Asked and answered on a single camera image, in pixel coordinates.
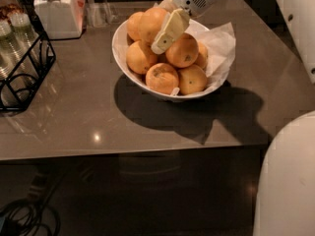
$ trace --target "countertop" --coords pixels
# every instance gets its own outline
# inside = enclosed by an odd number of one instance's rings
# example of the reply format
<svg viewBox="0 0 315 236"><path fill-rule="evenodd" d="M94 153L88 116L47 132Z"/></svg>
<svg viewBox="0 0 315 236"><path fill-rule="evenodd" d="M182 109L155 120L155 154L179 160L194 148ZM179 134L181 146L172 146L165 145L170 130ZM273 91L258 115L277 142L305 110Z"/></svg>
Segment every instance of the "countertop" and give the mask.
<svg viewBox="0 0 315 236"><path fill-rule="evenodd" d="M116 3L123 22L153 3ZM292 119L315 109L300 59L243 0L219 0L198 19L231 22L236 58L225 84L193 101L161 101L133 85L113 59L119 24L52 41L57 60L28 110L2 114L0 159L187 148L267 146Z"/></svg>

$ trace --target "bowl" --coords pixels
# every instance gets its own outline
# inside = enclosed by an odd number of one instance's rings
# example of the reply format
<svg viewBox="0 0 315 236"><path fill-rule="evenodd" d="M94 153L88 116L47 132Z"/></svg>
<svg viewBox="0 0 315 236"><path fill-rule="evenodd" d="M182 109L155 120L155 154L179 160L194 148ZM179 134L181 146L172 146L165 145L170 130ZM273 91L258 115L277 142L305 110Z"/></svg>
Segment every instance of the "bowl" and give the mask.
<svg viewBox="0 0 315 236"><path fill-rule="evenodd" d="M116 63L118 64L121 71L137 86L139 86L142 90L150 93L151 95L167 101L172 102L182 102L185 100L191 100L195 98L200 98L209 93L218 89L226 80L229 72L230 62L227 64L223 62L224 60L230 61L230 59L226 56L228 54L224 53L223 55L217 55L216 50L212 44L211 39L211 30L207 29L200 23L190 20L190 26L186 30L186 32L193 35L197 40L201 40L206 47L208 48L209 53L209 62L206 68L206 74L208 77L208 84L204 91L191 93L188 95L167 95L163 93L159 93L157 91L153 91L149 89L144 81L142 80L142 76L134 73L129 69L126 62L126 52L128 46L130 44L130 39L127 36L127 21L122 23L118 29L116 30L113 39L112 39L112 52ZM220 45L224 44L226 41L224 39L220 39Z"/></svg>

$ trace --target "robotic hand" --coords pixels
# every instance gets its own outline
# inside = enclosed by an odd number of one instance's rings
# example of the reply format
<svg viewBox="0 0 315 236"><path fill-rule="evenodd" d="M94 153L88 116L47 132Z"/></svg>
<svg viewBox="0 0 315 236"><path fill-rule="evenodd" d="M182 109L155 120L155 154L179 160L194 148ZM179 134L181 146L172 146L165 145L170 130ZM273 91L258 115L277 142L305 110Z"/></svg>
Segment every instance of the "robotic hand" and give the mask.
<svg viewBox="0 0 315 236"><path fill-rule="evenodd" d="M152 51L161 54L189 27L189 20L203 15L217 0L163 0L158 6L170 14L163 25Z"/></svg>

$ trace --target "metal rack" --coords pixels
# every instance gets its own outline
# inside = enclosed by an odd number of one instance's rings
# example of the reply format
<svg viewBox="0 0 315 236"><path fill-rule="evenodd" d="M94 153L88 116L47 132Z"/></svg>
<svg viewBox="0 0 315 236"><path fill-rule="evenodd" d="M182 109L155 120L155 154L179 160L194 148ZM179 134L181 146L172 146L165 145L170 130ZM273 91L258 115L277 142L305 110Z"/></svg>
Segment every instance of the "metal rack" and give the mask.
<svg viewBox="0 0 315 236"><path fill-rule="evenodd" d="M56 54L44 31L26 51L7 78L0 80L0 111L27 110L55 60ZM26 73L23 69L27 62L33 67L34 73ZM27 83L24 87L15 87L19 82Z"/></svg>

